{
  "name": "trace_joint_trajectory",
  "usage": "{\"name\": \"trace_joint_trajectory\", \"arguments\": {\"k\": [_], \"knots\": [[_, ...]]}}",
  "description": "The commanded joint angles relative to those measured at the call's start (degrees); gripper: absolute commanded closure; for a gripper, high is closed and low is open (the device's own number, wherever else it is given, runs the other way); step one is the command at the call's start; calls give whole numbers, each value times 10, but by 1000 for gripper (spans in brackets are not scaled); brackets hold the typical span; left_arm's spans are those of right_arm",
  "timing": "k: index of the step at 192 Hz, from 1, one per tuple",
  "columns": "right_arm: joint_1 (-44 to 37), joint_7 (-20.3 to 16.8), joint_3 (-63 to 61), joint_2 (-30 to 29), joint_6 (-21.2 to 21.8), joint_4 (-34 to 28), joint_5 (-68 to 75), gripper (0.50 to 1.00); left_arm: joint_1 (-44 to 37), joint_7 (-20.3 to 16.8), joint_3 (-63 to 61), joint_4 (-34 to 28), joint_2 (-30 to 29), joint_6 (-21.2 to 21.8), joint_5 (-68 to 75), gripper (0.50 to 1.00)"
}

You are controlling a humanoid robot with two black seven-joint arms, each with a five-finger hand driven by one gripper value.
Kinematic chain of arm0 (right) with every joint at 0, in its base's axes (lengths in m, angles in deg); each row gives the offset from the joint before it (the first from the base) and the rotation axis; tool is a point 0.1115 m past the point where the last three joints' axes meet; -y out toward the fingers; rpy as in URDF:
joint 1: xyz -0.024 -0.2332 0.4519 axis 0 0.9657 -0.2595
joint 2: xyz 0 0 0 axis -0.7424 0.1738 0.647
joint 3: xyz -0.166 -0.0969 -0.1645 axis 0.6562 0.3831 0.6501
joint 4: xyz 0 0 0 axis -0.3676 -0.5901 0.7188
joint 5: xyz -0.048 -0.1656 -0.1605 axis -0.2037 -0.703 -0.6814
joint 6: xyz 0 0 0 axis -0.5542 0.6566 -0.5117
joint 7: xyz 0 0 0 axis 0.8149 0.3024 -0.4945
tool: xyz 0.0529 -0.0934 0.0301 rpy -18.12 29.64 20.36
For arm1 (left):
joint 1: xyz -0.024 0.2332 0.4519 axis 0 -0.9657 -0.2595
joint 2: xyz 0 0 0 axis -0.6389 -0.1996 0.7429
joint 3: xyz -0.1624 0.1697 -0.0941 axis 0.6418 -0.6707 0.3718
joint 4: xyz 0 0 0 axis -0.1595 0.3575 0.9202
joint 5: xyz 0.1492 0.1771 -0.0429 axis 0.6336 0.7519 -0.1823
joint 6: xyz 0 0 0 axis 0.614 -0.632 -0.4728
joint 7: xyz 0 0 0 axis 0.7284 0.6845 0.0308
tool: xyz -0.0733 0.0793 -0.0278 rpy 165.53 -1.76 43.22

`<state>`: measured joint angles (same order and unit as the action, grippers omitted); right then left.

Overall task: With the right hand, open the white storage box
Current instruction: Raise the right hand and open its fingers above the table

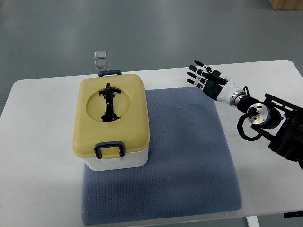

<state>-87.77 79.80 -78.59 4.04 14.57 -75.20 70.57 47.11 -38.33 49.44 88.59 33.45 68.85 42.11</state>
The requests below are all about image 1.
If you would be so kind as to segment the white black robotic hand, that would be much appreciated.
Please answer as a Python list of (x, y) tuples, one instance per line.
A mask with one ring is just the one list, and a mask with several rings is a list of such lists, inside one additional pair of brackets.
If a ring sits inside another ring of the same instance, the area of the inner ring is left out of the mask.
[(202, 90), (214, 101), (236, 106), (236, 99), (246, 95), (245, 91), (236, 87), (234, 81), (225, 74), (198, 60), (194, 63), (195, 65), (189, 66), (187, 74), (191, 78), (187, 79), (187, 82)]

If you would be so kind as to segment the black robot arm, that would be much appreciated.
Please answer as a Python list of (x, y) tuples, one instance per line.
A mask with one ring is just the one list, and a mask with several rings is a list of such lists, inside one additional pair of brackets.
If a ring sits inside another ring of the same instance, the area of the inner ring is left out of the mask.
[(302, 167), (303, 109), (270, 94), (265, 98), (261, 102), (248, 91), (235, 98), (235, 106), (244, 113), (237, 123), (238, 134), (247, 141), (266, 138), (271, 151)]

